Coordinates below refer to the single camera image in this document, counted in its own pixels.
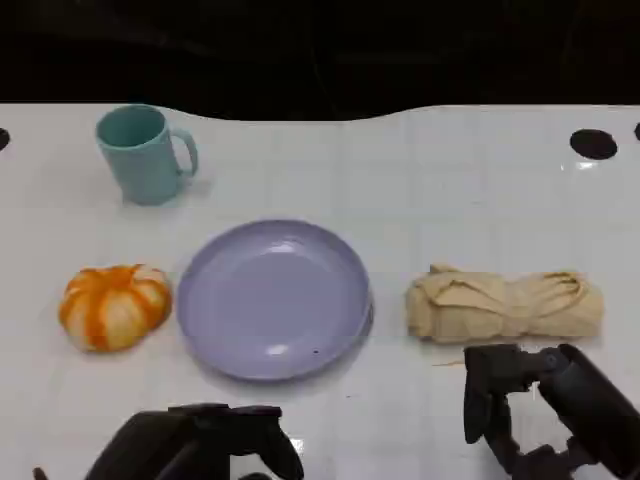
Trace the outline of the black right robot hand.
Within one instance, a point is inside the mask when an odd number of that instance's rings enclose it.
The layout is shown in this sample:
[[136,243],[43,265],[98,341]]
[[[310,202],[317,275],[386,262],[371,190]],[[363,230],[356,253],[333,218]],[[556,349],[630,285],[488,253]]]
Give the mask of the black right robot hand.
[[[603,465],[618,479],[639,476],[639,413],[577,347],[535,353],[516,344],[468,347],[463,405],[467,443],[485,440],[513,479],[570,479],[585,465]],[[508,397],[536,385],[571,433],[566,448],[521,451],[512,435]]]

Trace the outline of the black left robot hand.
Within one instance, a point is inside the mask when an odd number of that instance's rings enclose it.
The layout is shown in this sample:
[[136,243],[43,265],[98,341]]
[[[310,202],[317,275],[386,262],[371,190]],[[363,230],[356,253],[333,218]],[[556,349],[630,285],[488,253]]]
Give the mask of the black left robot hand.
[[304,469],[274,406],[191,404],[141,411],[115,433],[88,479],[229,479],[230,459],[257,455],[279,479]]

